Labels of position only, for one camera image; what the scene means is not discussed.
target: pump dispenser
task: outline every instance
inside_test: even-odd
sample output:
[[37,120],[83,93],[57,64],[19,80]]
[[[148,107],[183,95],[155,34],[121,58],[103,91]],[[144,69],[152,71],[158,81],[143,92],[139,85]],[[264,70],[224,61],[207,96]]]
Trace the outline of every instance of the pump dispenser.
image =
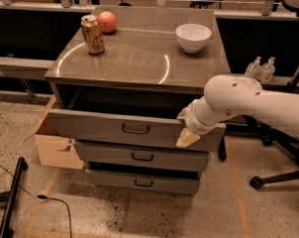
[[269,58],[268,62],[262,65],[260,68],[260,72],[258,74],[257,79],[260,82],[270,82],[274,73],[275,73],[275,65],[274,65],[275,57]]
[[250,78],[256,78],[260,71],[260,57],[256,57],[256,60],[251,62],[246,70],[245,76]]

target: floor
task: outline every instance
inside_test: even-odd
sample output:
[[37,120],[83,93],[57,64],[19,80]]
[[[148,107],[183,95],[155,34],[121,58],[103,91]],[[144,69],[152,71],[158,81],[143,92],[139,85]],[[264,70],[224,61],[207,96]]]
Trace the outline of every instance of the floor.
[[[37,95],[29,104],[24,93],[0,91],[0,165],[14,172],[24,157],[28,168],[10,227],[16,238],[70,237],[66,206],[40,200],[39,193],[66,202],[72,237],[80,238],[299,238],[299,180],[249,186],[253,176],[297,171],[290,156],[278,145],[264,147],[258,139],[226,137],[228,158],[216,153],[194,196],[97,187],[83,170],[44,167],[35,137],[26,140],[49,101]],[[12,178],[0,168],[0,192]],[[0,224],[5,203],[0,203]]]

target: bottle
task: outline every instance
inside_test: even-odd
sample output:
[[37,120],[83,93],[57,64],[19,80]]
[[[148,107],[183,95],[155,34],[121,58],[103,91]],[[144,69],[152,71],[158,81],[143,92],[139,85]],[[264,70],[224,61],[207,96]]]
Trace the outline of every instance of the bottle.
[[270,82],[275,73],[275,57],[269,58],[268,62],[262,65],[257,79],[261,82]]
[[256,60],[254,62],[251,62],[248,65],[245,76],[256,78],[259,71],[260,71],[260,57],[256,57]]

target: soda can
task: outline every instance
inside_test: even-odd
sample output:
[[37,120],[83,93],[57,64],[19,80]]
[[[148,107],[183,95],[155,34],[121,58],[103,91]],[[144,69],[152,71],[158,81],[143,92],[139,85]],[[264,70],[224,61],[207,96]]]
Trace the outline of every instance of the soda can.
[[81,30],[86,49],[90,54],[97,55],[105,51],[100,23],[97,16],[92,14],[82,16]]

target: black handle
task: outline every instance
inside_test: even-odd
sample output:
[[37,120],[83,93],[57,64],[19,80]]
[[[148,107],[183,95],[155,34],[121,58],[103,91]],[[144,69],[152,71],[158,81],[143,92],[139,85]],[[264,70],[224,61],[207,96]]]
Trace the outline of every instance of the black handle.
[[122,131],[125,133],[132,133],[132,134],[147,134],[150,131],[150,126],[146,126],[144,131],[137,131],[137,130],[128,130],[125,124],[122,124],[121,127]]
[[153,155],[150,155],[150,158],[142,158],[142,157],[136,157],[134,153],[132,153],[132,159],[135,161],[141,161],[141,162],[151,162],[153,159]]
[[150,181],[150,183],[145,183],[145,182],[139,182],[137,179],[134,180],[134,184],[135,186],[152,186],[153,185],[153,182],[152,180]]

